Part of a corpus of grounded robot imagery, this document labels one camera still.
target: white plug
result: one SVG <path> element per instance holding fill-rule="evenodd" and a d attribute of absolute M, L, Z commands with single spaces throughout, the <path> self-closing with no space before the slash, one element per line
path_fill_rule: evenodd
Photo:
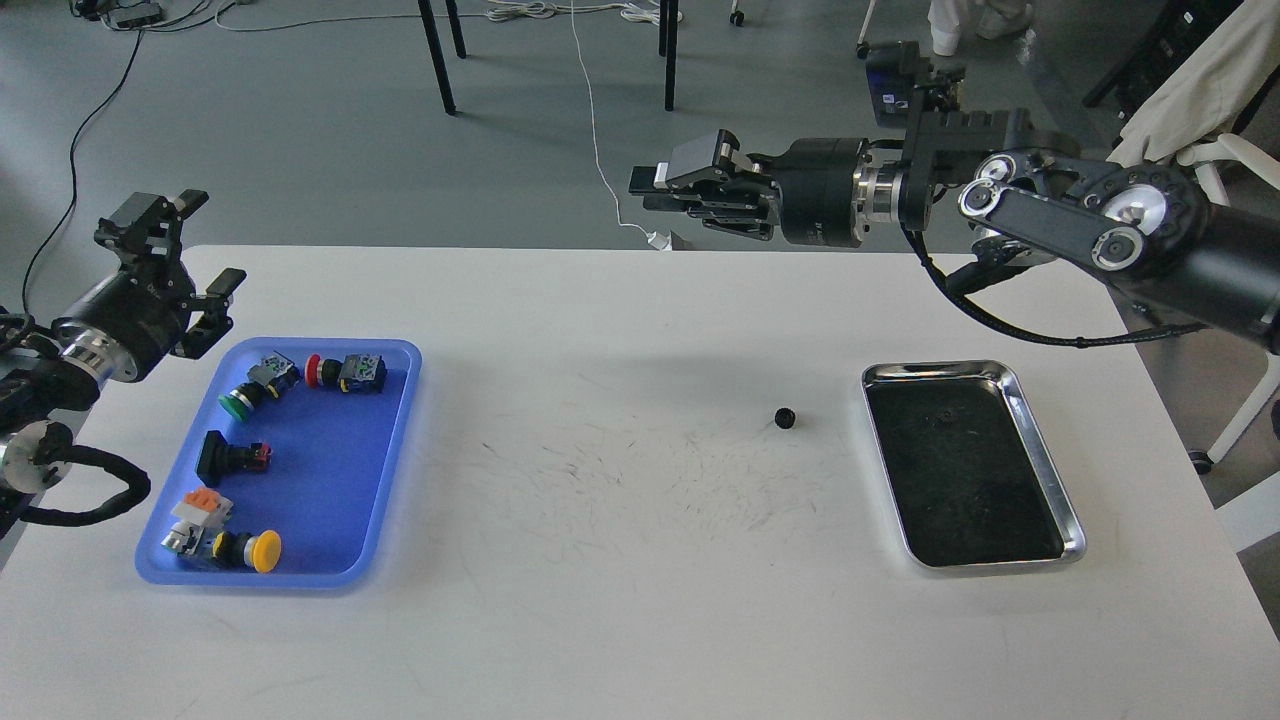
<path fill-rule="evenodd" d="M 673 250 L 671 246 L 671 236 L 662 234 L 660 232 L 652 232 L 648 238 L 649 245 L 654 250 Z"/>

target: stainless steel tray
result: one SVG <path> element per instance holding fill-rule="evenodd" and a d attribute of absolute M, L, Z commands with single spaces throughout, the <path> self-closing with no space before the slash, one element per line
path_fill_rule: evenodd
<path fill-rule="evenodd" d="M 936 570 L 1018 570 L 1084 553 L 1084 530 L 1012 370 L 991 360 L 863 373 L 910 556 Z"/>

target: white table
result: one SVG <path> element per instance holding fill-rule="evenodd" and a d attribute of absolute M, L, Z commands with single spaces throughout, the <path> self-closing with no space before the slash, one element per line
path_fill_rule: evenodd
<path fill-rule="evenodd" d="M 150 502 L 29 528 L 0 573 L 5 719 L 1280 714 L 1280 643 L 1132 348 L 995 336 L 905 255 L 187 260 L 197 283 L 250 273 L 220 348 L 421 347 L 374 568 L 339 593 L 154 587 L 132 566 Z M 983 300 L 1014 322 L 1121 329 L 1065 264 L 1006 284 Z M 110 386 L 79 441 L 163 479 L 219 357 Z M 900 546 L 858 378 L 988 357 L 1019 374 L 1088 552 L 931 577 Z M 77 470 L 49 502 L 88 506 L 86 488 L 114 489 Z"/>

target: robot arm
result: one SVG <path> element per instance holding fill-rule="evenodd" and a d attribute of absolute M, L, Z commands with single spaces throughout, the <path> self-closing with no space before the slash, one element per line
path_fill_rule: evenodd
<path fill-rule="evenodd" d="M 109 379 L 140 382 L 166 355 L 198 359 L 232 328 L 227 314 L 244 272 L 228 268 L 197 293 L 182 264 L 182 225 L 209 196 L 188 190 L 170 200 L 134 193 L 93 240 L 120 259 L 50 328 L 31 315 L 3 314 L 0 325 L 0 537 L 17 520 L 86 525 L 114 518 L 150 492 L 146 473 L 122 457 L 73 445 L 72 430 L 49 419 L 84 411 Z M 192 323 L 192 315 L 200 313 Z M 96 465 L 128 487 L 82 511 L 29 507 L 72 464 Z"/>
<path fill-rule="evenodd" d="M 920 233 L 938 188 L 963 186 L 975 261 L 940 287 L 970 315 L 969 293 L 1057 258 L 1280 351 L 1280 224 L 1212 205 L 1178 168 L 1082 160 L 1071 138 L 1037 131 L 1025 110 L 961 113 L 957 74 L 934 73 L 914 42 L 872 49 L 867 68 L 877 118 L 905 127 L 902 141 L 804 138 L 778 156 L 744 155 L 719 131 L 667 163 L 635 168 L 631 193 L 645 209 L 684 211 L 713 229 L 768 240 L 781 227 L 799 245 L 858 247 L 872 224 L 895 223 L 927 260 Z"/>

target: small black knob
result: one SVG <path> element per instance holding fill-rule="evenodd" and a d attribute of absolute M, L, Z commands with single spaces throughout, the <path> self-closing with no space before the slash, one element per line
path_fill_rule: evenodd
<path fill-rule="evenodd" d="M 778 407 L 778 411 L 773 414 L 773 424 L 783 430 L 790 430 L 796 424 L 795 410 L 790 407 Z"/>

